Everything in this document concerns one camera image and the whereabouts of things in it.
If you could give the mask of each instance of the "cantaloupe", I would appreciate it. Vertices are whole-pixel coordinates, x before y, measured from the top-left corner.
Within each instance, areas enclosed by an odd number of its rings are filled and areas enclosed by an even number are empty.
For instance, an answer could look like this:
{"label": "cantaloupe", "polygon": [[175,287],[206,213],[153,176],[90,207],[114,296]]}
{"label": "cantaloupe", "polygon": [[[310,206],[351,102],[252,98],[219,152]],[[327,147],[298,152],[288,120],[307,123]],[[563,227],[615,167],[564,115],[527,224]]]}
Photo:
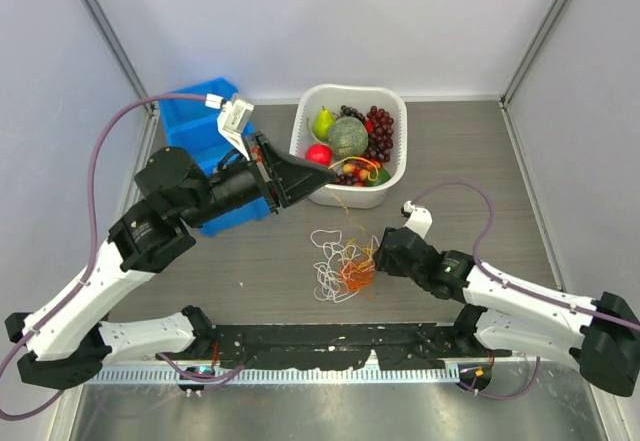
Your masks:
{"label": "cantaloupe", "polygon": [[327,143],[333,155],[342,159],[364,153],[369,143],[369,136],[359,119],[344,117],[336,120],[329,128]]}

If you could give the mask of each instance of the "white plastic basket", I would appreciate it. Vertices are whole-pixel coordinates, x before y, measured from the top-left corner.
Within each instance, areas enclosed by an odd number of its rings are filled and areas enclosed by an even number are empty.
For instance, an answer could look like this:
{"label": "white plastic basket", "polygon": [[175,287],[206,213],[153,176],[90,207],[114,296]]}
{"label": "white plastic basket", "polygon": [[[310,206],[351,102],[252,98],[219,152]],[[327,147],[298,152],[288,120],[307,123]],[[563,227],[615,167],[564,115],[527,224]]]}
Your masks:
{"label": "white plastic basket", "polygon": [[321,84],[311,88],[298,105],[289,153],[304,158],[307,149],[317,142],[309,131],[310,121],[315,120],[323,106],[332,112],[339,112],[342,105],[356,108],[362,113],[367,113],[375,105],[389,111],[395,119],[391,161],[384,166],[391,179],[371,188],[330,184],[317,190],[309,199],[328,206],[340,206],[342,201],[350,208],[373,208],[384,201],[389,189],[400,181],[407,167],[407,107],[393,91],[337,84]]}

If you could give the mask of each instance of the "apple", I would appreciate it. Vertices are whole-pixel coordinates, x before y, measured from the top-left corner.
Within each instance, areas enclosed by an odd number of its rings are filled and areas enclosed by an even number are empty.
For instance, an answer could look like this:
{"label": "apple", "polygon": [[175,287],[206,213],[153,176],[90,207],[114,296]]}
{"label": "apple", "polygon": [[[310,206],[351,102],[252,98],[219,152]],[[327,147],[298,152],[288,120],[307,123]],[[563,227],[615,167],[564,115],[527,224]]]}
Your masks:
{"label": "apple", "polygon": [[313,163],[329,166],[331,164],[331,150],[324,144],[312,144],[304,155],[304,159]]}

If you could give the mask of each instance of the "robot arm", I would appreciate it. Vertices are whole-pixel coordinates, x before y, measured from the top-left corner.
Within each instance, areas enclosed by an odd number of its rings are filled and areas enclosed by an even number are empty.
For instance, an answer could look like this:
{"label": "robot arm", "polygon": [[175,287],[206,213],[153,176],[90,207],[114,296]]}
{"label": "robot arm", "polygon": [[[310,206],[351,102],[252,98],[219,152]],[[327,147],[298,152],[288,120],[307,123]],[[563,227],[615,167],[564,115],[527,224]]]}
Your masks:
{"label": "robot arm", "polygon": [[[489,350],[535,354],[580,372],[595,386],[619,396],[630,396],[640,372],[640,335],[614,323],[579,311],[601,312],[638,322],[620,297],[604,293],[594,300],[544,288],[506,274],[487,263],[497,283],[469,254],[438,252],[425,241],[432,224],[428,210],[405,203],[408,217],[399,229],[387,228],[375,253],[378,271],[406,276],[440,299],[465,304],[454,326],[456,342]],[[563,309],[524,294],[513,286],[573,307]]]}
{"label": "robot arm", "polygon": [[[129,292],[195,244],[185,225],[199,228],[260,197],[277,212],[334,180],[335,172],[280,152],[260,132],[242,137],[253,109],[244,99],[208,97],[207,105],[222,107],[218,129],[234,150],[210,176],[182,148],[163,148],[151,156],[135,176],[142,199],[109,230],[83,289],[27,341],[28,352],[18,361],[23,382],[67,389],[123,360],[158,352],[201,356],[213,343],[214,329],[199,308],[135,323],[102,320]],[[40,310],[9,316],[5,324],[11,341],[32,331],[83,273]]]}

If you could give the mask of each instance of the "wire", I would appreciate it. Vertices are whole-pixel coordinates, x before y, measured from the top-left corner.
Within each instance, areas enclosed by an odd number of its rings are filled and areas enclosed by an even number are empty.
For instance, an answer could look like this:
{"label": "wire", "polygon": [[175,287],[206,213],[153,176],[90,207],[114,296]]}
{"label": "wire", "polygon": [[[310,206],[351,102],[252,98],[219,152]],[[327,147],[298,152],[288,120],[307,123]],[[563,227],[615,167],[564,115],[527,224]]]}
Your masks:
{"label": "wire", "polygon": [[[146,98],[138,99],[131,104],[128,104],[120,111],[118,111],[111,120],[104,127],[100,135],[98,136],[98,140],[96,141],[95,146],[93,147],[93,151],[91,152],[91,157],[89,159],[89,174],[88,174],[88,183],[87,183],[87,201],[89,205],[89,233],[90,233],[90,241],[89,241],[89,261],[87,262],[87,267],[82,273],[80,280],[74,286],[69,293],[65,297],[63,297],[58,304],[56,304],[47,314],[45,314],[40,321],[33,325],[31,331],[25,334],[20,341],[13,345],[9,353],[4,357],[2,362],[0,363],[0,378],[6,371],[9,363],[16,357],[20,349],[22,349],[29,342],[33,336],[38,333],[56,314],[58,314],[69,302],[76,297],[76,295],[82,290],[85,282],[91,274],[96,265],[96,258],[98,256],[98,228],[97,228],[97,217],[96,217],[96,200],[95,200],[95,176],[96,176],[96,165],[98,164],[98,154],[100,154],[100,149],[104,144],[107,135],[111,132],[116,123],[129,111],[142,106],[143,104],[153,103],[156,101],[160,101],[163,99],[188,99],[194,101],[206,101],[206,96],[201,96],[198,94],[178,94],[178,93],[169,93],[169,94],[157,94],[155,96],[148,96]],[[60,396],[62,395],[62,391],[58,391],[54,394],[51,399],[46,401],[42,406],[35,408],[31,411],[22,414],[9,414],[0,409],[0,419],[4,421],[22,421],[24,419],[31,418],[37,414],[40,414],[42,411],[51,406]]]}
{"label": "wire", "polygon": [[[494,275],[493,273],[491,273],[489,270],[487,270],[484,266],[482,266],[482,262],[480,261],[480,243],[482,242],[482,240],[485,238],[485,236],[489,233],[489,231],[491,230],[491,228],[493,227],[493,222],[495,220],[495,208],[493,206],[493,202],[491,201],[491,198],[489,197],[489,195],[487,193],[485,193],[481,188],[479,188],[478,186],[471,184],[471,183],[467,183],[465,181],[449,181],[446,183],[441,183],[438,184],[436,186],[433,186],[429,189],[426,189],[425,191],[423,191],[422,193],[420,193],[418,196],[416,196],[414,199],[411,200],[411,202],[413,204],[417,204],[418,202],[420,202],[424,197],[428,196],[429,194],[433,193],[434,191],[437,191],[441,188],[444,188],[446,186],[464,186],[466,188],[470,188],[472,190],[474,190],[476,193],[480,194],[480,196],[482,196],[485,200],[485,202],[487,203],[487,207],[489,208],[489,220],[487,221],[487,225],[484,227],[484,229],[480,232],[480,234],[478,235],[478,237],[476,238],[476,240],[473,243],[473,261],[476,264],[476,266],[478,266],[478,268],[480,268],[480,270],[486,274],[487,276],[490,277],[490,279],[492,279],[493,281],[497,281],[502,283],[503,280],[502,278],[500,278],[499,276]],[[460,382],[460,386],[462,386],[464,389],[466,389],[467,391],[473,392],[473,393],[477,393],[479,396],[483,397],[483,398],[488,398],[488,399],[495,399],[495,400],[501,400],[501,401],[509,401],[509,400],[513,400],[513,399],[517,399],[521,396],[524,396],[525,394],[527,394],[529,392],[529,390],[533,387],[533,384],[535,383],[536,379],[538,378],[538,372],[540,371],[540,358],[537,357],[536,358],[536,367],[535,370],[533,372],[533,376],[531,377],[531,380],[529,381],[529,383],[519,392],[511,394],[511,395],[507,395],[507,396],[501,396],[501,395],[497,395],[497,394],[488,394],[488,393],[483,393],[481,391],[477,391],[474,389],[473,386],[475,386],[475,382],[476,379],[474,379],[473,383],[471,384],[471,386]],[[493,364],[495,362],[495,358],[492,359],[491,361],[491,367],[493,367]]]}
{"label": "wire", "polygon": [[228,376],[233,377],[237,374],[237,372],[240,372],[244,369],[244,366],[240,365],[235,367],[231,371],[227,371],[226,373],[221,374],[220,376],[212,376],[210,374],[194,374],[182,369],[164,353],[158,353],[158,357],[163,361],[166,361],[166,363],[169,366],[171,366],[175,371],[177,371],[184,379],[188,379],[189,381],[196,381],[198,383],[213,383],[216,381],[220,381],[227,378]]}
{"label": "wire", "polygon": [[215,369],[216,363],[220,359],[220,343],[216,341],[213,347],[213,358],[211,358],[211,369]]}
{"label": "wire", "polygon": [[[319,233],[337,234],[338,240],[325,241],[321,244],[314,237]],[[380,246],[378,238],[372,236],[368,245],[363,248],[353,241],[347,241],[343,246],[340,230],[317,229],[309,237],[314,246],[322,249],[326,258],[325,261],[313,265],[316,270],[316,280],[320,284],[313,290],[313,296],[318,301],[342,303],[373,284],[375,270],[373,253]]]}
{"label": "wire", "polygon": [[233,148],[231,151],[229,151],[227,154],[225,154],[224,157],[220,161],[218,161],[218,167],[216,168],[216,170],[217,171],[222,171],[225,168],[225,166],[227,165],[227,163],[229,161],[231,161],[231,158],[233,158],[234,156],[238,156],[238,155],[242,156],[240,151],[238,151],[236,148]]}
{"label": "wire", "polygon": [[527,394],[529,391],[531,391],[531,388],[533,388],[533,385],[535,384],[536,379],[538,379],[538,374],[540,373],[540,364],[541,364],[540,358],[536,358],[536,366],[533,369],[533,375],[531,376],[531,379],[529,380],[529,382],[524,388],[522,388],[520,391],[514,394],[508,394],[508,395],[490,394],[480,390],[476,390],[474,387],[475,387],[476,381],[478,380],[478,377],[475,377],[473,379],[471,386],[469,386],[466,383],[463,383],[462,381],[460,381],[458,384],[462,386],[464,389],[466,389],[467,391],[477,394],[481,398],[493,399],[495,401],[513,401],[514,399],[521,398],[522,396]]}
{"label": "wire", "polygon": [[414,203],[417,203],[418,201],[420,201],[422,198],[424,198],[425,196],[427,196],[428,194],[431,194],[432,192],[445,187],[445,186],[465,186],[467,188],[471,188],[473,189],[475,192],[477,192],[478,194],[480,194],[480,196],[482,196],[484,198],[484,200],[487,203],[487,206],[489,208],[489,221],[487,222],[487,225],[485,226],[485,228],[482,230],[482,232],[480,233],[480,235],[477,237],[477,239],[475,240],[475,242],[473,243],[473,260],[476,264],[476,266],[478,266],[478,269],[480,271],[482,271],[483,274],[485,274],[486,276],[489,277],[489,279],[491,279],[492,281],[496,281],[498,283],[501,283],[503,286],[506,286],[510,289],[513,289],[519,293],[525,294],[531,298],[537,299],[538,301],[544,301],[546,303],[552,304],[554,306],[557,306],[559,308],[564,308],[564,309],[568,309],[569,311],[572,312],[576,312],[576,313],[581,313],[581,314],[586,314],[587,316],[592,316],[594,318],[598,318],[598,319],[602,319],[603,321],[608,321],[610,323],[613,324],[617,324],[619,326],[623,326],[627,329],[631,329],[633,331],[637,331],[640,333],[640,324],[631,322],[631,321],[627,321],[626,319],[620,319],[620,318],[616,318],[615,316],[612,316],[610,314],[606,314],[606,313],[600,313],[598,311],[591,311],[589,309],[583,308],[582,306],[577,306],[577,305],[573,305],[571,303],[567,303],[565,301],[560,301],[558,299],[554,299],[551,298],[545,294],[542,293],[536,293],[535,291],[531,291],[527,288],[524,288],[522,286],[519,286],[517,284],[513,284],[507,280],[503,280],[500,276],[492,273],[491,271],[489,271],[487,268],[485,268],[482,265],[482,262],[480,261],[480,243],[482,242],[482,240],[485,238],[485,236],[487,235],[487,233],[489,232],[489,230],[491,229],[491,227],[493,226],[493,221],[495,218],[495,209],[493,207],[493,203],[491,202],[491,199],[489,198],[489,195],[487,193],[485,193],[481,188],[471,184],[471,183],[466,183],[464,181],[450,181],[447,183],[442,183],[439,184],[437,186],[434,186],[432,188],[429,188],[425,191],[423,191],[422,193],[420,193],[418,196],[416,196],[413,200]]}
{"label": "wire", "polygon": [[371,161],[369,161],[368,159],[365,158],[361,158],[359,156],[347,156],[346,158],[341,159],[340,161],[336,161],[335,163],[333,163],[331,166],[329,166],[329,169],[333,169],[336,166],[338,166],[339,164],[344,164],[347,161],[349,161],[350,159],[354,160],[354,161],[360,161],[361,163],[366,163],[369,166],[373,167],[373,169],[376,170],[376,177],[372,178],[371,177],[371,172],[369,172],[369,174],[367,175],[367,179],[369,181],[377,181],[378,176],[380,176],[380,168],[378,168],[378,166],[376,166],[374,163],[372,163]]}
{"label": "wire", "polygon": [[[240,374],[240,372],[244,369],[244,366],[238,366],[235,369],[225,373],[224,375],[220,376],[219,378],[222,379],[222,381],[214,386],[208,386],[204,389],[201,389],[200,392],[205,392],[205,391],[217,391],[218,389],[226,386],[227,384],[229,384],[236,376],[238,376],[238,374]],[[91,430],[93,429],[93,425],[96,423],[96,421],[98,420],[98,416],[100,415],[100,413],[110,417],[110,418],[115,418],[115,419],[123,419],[123,420],[128,420],[128,419],[137,419],[140,418],[142,416],[145,416],[147,414],[152,413],[153,411],[161,408],[162,406],[164,406],[165,404],[170,403],[171,401],[173,401],[176,398],[179,398],[182,396],[182,391],[179,391],[175,394],[172,394],[171,396],[163,399],[162,401],[157,402],[156,404],[154,404],[153,406],[139,412],[139,413],[135,413],[135,414],[122,414],[122,413],[113,413],[109,410],[107,410],[105,408],[105,404],[107,403],[108,399],[109,399],[109,395],[105,395],[103,397],[98,397],[96,400],[96,409],[93,412],[93,414],[91,415],[91,418],[89,418],[89,422],[87,423],[87,426],[84,430],[84,434],[82,435],[81,441],[86,441],[89,439],[89,434],[91,434]]]}

